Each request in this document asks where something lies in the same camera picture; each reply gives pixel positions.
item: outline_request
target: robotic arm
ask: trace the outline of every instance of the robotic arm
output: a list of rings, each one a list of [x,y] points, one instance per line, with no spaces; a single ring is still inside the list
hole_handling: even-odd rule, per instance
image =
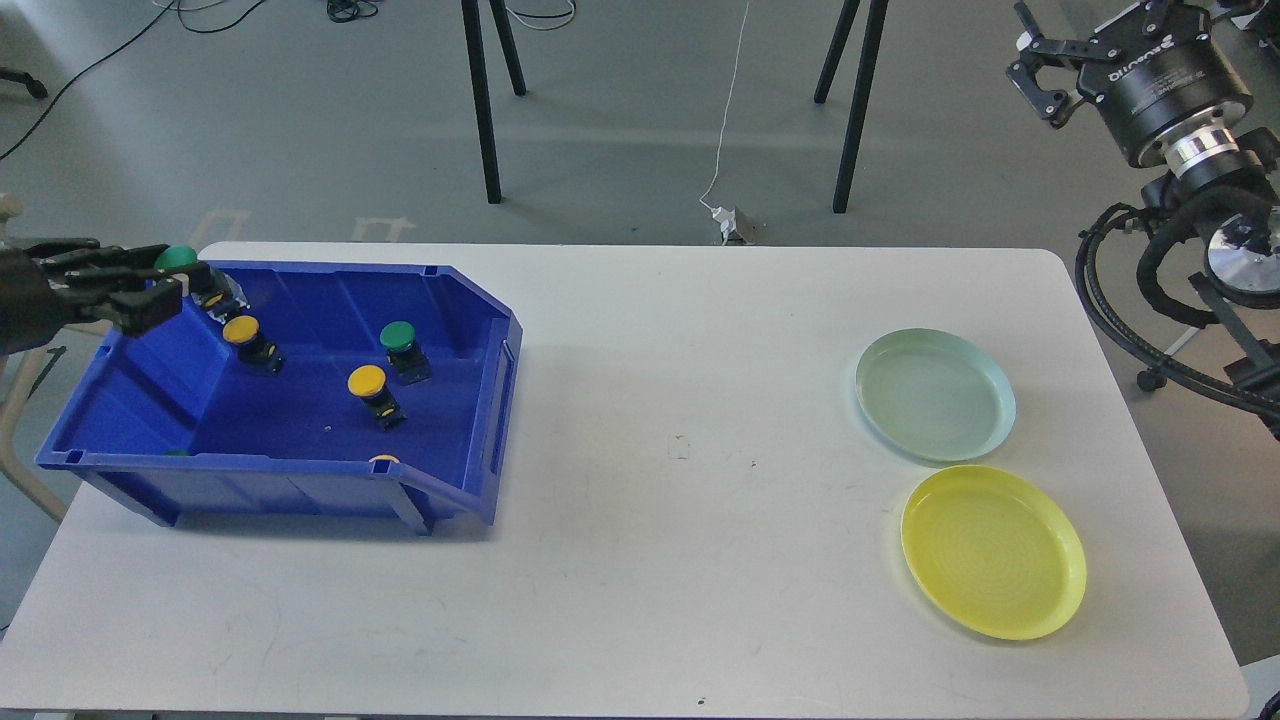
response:
[[[1219,3],[1224,15],[1252,3]],[[1076,286],[1085,311],[1117,345],[1148,365],[1143,389],[1172,378],[1212,400],[1258,415],[1280,439],[1280,346],[1256,338],[1231,309],[1280,309],[1280,201],[1267,181],[1280,141],[1267,128],[1236,137],[1253,96],[1210,37],[1210,12],[1181,0],[1135,3],[1084,41],[1051,40],[1025,3],[1014,6],[1024,33],[1006,76],[1052,128],[1084,104],[1097,108],[1132,168],[1166,165],[1142,188],[1144,208],[1117,204],[1080,233]],[[1076,73],[1074,90],[1044,90],[1044,67]],[[1135,281],[1158,313],[1196,328],[1221,323],[1245,357],[1225,368],[1230,383],[1157,350],[1119,316],[1102,293],[1097,250],[1106,236],[1137,225],[1148,237]],[[1169,296],[1157,270],[1187,240],[1204,243],[1204,269],[1188,281],[1208,309]]]
[[[177,315],[188,295],[221,323],[248,307],[234,281],[166,245],[0,238],[0,355],[40,347],[73,323],[110,320],[137,337]]]

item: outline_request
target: green button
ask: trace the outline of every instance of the green button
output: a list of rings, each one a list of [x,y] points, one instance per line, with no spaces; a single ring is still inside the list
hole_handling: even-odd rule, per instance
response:
[[[180,268],[183,265],[189,265],[196,261],[196,251],[187,247],[186,245],[174,245],[169,250],[165,250],[156,258],[155,269],[168,270],[172,268]]]
[[[388,323],[387,327],[383,328],[378,340],[381,341],[383,347],[387,350],[398,352],[410,345],[413,345],[416,333],[413,332],[413,325],[406,323],[404,320],[396,320],[394,323]]]

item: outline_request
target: yellow plate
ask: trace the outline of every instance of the yellow plate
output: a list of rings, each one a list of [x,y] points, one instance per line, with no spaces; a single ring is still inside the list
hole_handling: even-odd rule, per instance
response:
[[[1029,641],[1084,598],[1084,548],[1062,510],[1027,480],[983,465],[934,473],[902,511],[902,552],[924,594],[979,633]]]

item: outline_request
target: concrete floor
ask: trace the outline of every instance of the concrete floor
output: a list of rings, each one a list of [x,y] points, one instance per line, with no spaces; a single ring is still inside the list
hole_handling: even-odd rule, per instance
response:
[[[535,13],[562,6],[509,4]],[[1047,35],[1064,37],[1085,35],[1126,4],[1032,6]],[[456,4],[388,0],[372,19],[334,24],[319,0],[271,0],[211,36],[184,32],[170,14],[84,76],[0,163],[0,191],[27,206],[10,233],[127,246],[718,243],[698,197],[714,167],[742,0],[580,5],[564,29],[516,27],[530,86],[522,99],[509,92],[485,13],[502,205],[484,200]],[[247,6],[229,0],[189,23],[220,26]],[[1033,115],[1004,77],[1021,31],[1009,4],[899,0],[850,213],[833,215],[860,22],[829,102],[814,105],[812,95],[838,6],[750,6],[708,200],[741,208],[759,242],[1043,247],[1070,261],[1075,233],[1111,202],[1138,202],[1138,188],[1156,176],[1124,164],[1092,109],[1059,132]],[[157,12],[143,0],[0,0],[0,64],[20,65],[56,91]],[[1216,37],[1258,96],[1242,127],[1280,128],[1280,69],[1234,27],[1220,26]],[[40,110],[20,87],[0,88],[0,145]],[[1140,242],[1114,245],[1103,254],[1108,292],[1148,338],[1170,343],[1183,328],[1147,310],[1130,279]],[[1197,264],[1193,250],[1171,256],[1170,282]],[[1247,318],[1277,338],[1275,315]],[[56,342],[69,351],[26,418],[19,447],[28,454],[92,347],[74,333]],[[1146,396],[1133,384],[1138,363],[1105,338],[1103,346],[1239,661],[1276,655],[1280,445],[1254,418],[1181,388]],[[1211,329],[1183,359],[1213,369],[1240,355]],[[44,477],[64,497],[73,493],[74,479]],[[0,625],[52,532],[0,483]]]

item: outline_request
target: blue plastic bin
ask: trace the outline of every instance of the blue plastic bin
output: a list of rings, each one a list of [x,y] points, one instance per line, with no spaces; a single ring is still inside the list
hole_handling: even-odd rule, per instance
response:
[[[521,327],[448,266],[214,263],[244,288],[285,355],[276,377],[236,359],[189,301],[131,340],[108,336],[36,461],[173,525],[184,512],[399,518],[430,534],[493,524]],[[378,334],[407,320],[433,377],[388,387],[407,420],[383,430],[347,375],[387,366]],[[399,462],[371,460],[393,455]]]

